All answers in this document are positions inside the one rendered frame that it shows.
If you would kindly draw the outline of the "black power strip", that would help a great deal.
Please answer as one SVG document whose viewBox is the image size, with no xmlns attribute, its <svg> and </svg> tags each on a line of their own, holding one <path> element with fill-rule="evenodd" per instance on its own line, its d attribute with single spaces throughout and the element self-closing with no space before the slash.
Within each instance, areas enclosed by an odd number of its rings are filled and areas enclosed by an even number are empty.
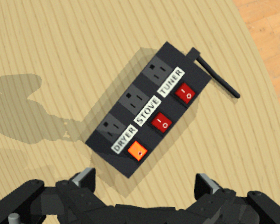
<svg viewBox="0 0 280 224">
<path fill-rule="evenodd" d="M 85 144 L 129 179 L 212 77 L 239 99 L 240 94 L 200 54 L 192 47 L 185 56 L 166 41 Z"/>
</svg>

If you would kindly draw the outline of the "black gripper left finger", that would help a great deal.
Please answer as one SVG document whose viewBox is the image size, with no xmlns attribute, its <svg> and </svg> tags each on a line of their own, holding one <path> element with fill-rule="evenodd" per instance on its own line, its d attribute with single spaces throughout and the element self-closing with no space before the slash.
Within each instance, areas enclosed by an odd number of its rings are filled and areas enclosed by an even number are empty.
<svg viewBox="0 0 280 224">
<path fill-rule="evenodd" d="M 82 224 L 126 224 L 123 213 L 94 194 L 95 187 L 96 169 L 90 167 L 55 187 L 28 180 L 0 200 L 0 224 L 42 224 L 47 215 L 57 215 L 60 224 L 77 219 Z"/>
</svg>

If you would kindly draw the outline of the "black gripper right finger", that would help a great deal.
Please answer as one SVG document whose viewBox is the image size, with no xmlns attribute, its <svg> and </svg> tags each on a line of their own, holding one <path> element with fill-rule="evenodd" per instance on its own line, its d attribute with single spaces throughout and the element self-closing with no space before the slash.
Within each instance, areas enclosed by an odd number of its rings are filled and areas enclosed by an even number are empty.
<svg viewBox="0 0 280 224">
<path fill-rule="evenodd" d="M 196 202 L 169 216 L 166 224 L 280 224 L 280 206 L 265 193 L 239 197 L 205 173 L 195 176 L 194 197 Z"/>
</svg>

